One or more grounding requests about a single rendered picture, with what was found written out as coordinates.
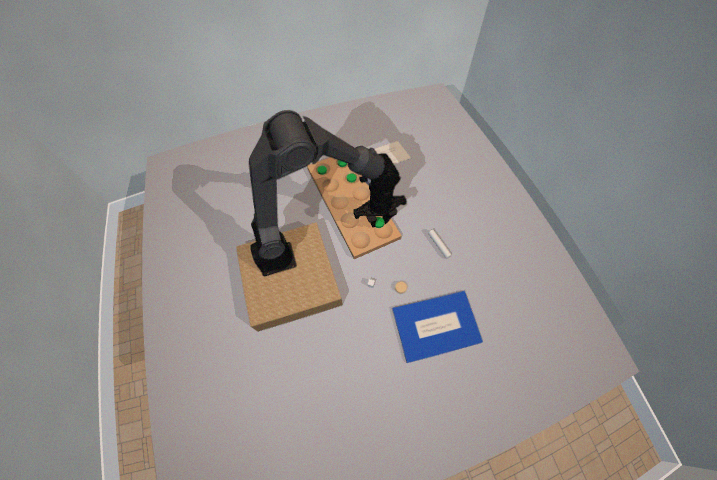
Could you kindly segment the cream cylinder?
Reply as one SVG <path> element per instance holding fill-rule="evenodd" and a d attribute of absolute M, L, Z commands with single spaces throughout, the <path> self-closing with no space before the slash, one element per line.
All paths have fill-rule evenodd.
<path fill-rule="evenodd" d="M 446 246 L 443 244 L 443 242 L 441 241 L 441 239 L 438 237 L 438 235 L 435 233 L 434 230 L 431 230 L 429 232 L 429 236 L 432 238 L 432 240 L 437 245 L 437 247 L 439 248 L 439 250 L 442 252 L 442 254 L 444 255 L 444 257 L 446 259 L 448 259 L 449 257 L 452 256 L 451 253 L 449 252 L 449 250 L 446 248 Z"/>

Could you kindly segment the cream paper sheet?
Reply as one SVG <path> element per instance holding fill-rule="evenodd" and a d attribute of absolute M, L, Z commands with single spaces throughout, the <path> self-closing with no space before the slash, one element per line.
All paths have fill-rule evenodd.
<path fill-rule="evenodd" d="M 375 150 L 377 154 L 386 153 L 392 160 L 393 164 L 410 159 L 410 156 L 398 141 L 375 148 Z"/>

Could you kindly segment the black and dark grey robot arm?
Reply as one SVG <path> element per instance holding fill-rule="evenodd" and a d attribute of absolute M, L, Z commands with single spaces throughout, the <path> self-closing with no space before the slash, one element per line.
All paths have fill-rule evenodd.
<path fill-rule="evenodd" d="M 352 172 L 361 175 L 360 182 L 369 186 L 370 197 L 377 204 L 392 200 L 395 186 L 401 179 L 386 153 L 377 154 L 372 147 L 354 148 L 310 118 L 303 118 L 305 122 L 292 110 L 273 115 L 264 122 L 262 134 L 249 157 L 255 211 L 251 227 L 256 240 L 250 248 L 264 277 L 296 267 L 291 242 L 286 241 L 278 228 L 278 179 L 308 166 L 313 160 L 312 164 L 316 164 L 325 155 L 347 163 Z"/>

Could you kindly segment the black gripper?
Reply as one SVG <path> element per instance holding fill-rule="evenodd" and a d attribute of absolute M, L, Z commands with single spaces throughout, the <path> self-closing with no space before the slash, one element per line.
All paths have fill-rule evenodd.
<path fill-rule="evenodd" d="M 376 216 L 382 216 L 382 218 L 384 219 L 384 223 L 387 224 L 393 216 L 397 215 L 396 208 L 400 205 L 406 205 L 406 202 L 407 200 L 404 195 L 393 196 L 392 203 L 390 200 L 390 202 L 386 204 L 377 204 L 370 197 L 369 201 L 367 201 L 362 206 L 354 209 L 353 213 L 355 219 L 359 219 L 359 216 L 366 216 L 369 223 L 371 223 L 372 228 L 374 228 L 375 223 L 377 221 Z"/>

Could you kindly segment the blue exercise book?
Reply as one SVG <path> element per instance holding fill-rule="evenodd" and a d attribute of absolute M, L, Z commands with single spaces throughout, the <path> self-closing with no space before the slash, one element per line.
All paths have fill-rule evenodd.
<path fill-rule="evenodd" d="M 407 363 L 482 343 L 465 291 L 392 310 Z"/>

